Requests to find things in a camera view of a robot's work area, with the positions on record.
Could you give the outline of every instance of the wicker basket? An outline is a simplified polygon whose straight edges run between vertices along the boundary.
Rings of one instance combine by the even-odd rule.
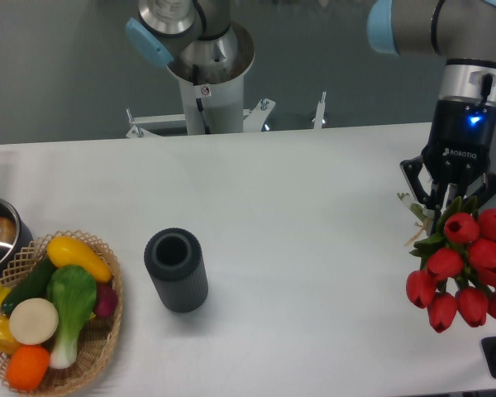
[[[7,287],[15,286],[31,271],[31,268],[45,255],[46,246],[53,237],[71,236],[86,242],[110,266],[114,277],[112,287],[116,290],[118,304],[111,318],[94,318],[88,321],[81,331],[78,343],[76,362],[65,370],[48,369],[39,387],[31,392],[20,392],[9,386],[5,380],[9,357],[0,352],[0,380],[9,390],[29,396],[63,396],[72,393],[92,381],[107,365],[114,348],[122,322],[123,286],[117,258],[112,250],[96,236],[81,231],[57,232],[53,235],[39,238],[22,248],[3,272],[0,282]]]

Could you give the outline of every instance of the gray wall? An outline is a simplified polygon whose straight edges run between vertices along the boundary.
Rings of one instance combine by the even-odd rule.
[[[307,128],[325,90],[330,127],[431,121],[444,60],[374,53],[373,2],[232,0],[256,50],[245,107],[271,98],[274,129]],[[182,112],[174,79],[125,37],[136,3],[0,0],[0,143],[121,138],[127,107]]]

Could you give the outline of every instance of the robotic arm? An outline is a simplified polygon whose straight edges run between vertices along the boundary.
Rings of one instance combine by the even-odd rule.
[[[496,194],[489,148],[496,125],[496,0],[379,0],[371,9],[368,37],[378,52],[446,57],[445,73],[427,145],[401,169],[419,203],[436,221],[448,204],[472,195],[482,206]],[[432,177],[428,194],[418,175]]]
[[[243,76],[254,59],[229,0],[140,0],[126,24],[136,49],[179,81],[189,135],[242,132]]]

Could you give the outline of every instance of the ribbed black cylinder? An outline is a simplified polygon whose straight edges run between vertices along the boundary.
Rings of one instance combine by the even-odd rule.
[[[156,233],[145,248],[145,267],[167,309],[187,313],[206,300],[202,248],[190,232],[170,228]]]

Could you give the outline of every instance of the green cucumber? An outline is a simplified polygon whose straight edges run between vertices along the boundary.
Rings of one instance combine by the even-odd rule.
[[[7,294],[0,307],[2,313],[8,316],[18,304],[25,300],[44,298],[46,287],[56,270],[57,268],[51,263],[48,256],[42,258],[39,263],[33,266],[31,272]]]

